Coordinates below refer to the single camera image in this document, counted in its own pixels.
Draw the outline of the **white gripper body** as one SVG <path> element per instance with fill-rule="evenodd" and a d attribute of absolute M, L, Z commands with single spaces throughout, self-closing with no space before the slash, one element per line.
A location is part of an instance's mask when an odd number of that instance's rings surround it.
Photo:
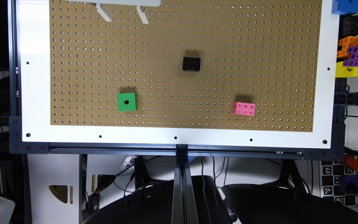
<path fill-rule="evenodd" d="M 161 0 L 69 0 L 100 4 L 118 4 L 126 6 L 159 7 Z"/>

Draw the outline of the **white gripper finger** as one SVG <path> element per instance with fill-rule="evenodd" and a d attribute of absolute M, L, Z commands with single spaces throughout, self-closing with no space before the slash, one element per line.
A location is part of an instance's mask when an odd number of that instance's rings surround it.
<path fill-rule="evenodd" d="M 149 24 L 149 15 L 145 6 L 136 6 L 137 13 L 143 24 Z"/>
<path fill-rule="evenodd" d="M 99 14 L 102 16 L 102 18 L 107 21 L 111 22 L 113 19 L 112 12 L 108 9 L 106 4 L 102 3 L 96 3 L 96 9 L 99 12 Z"/>

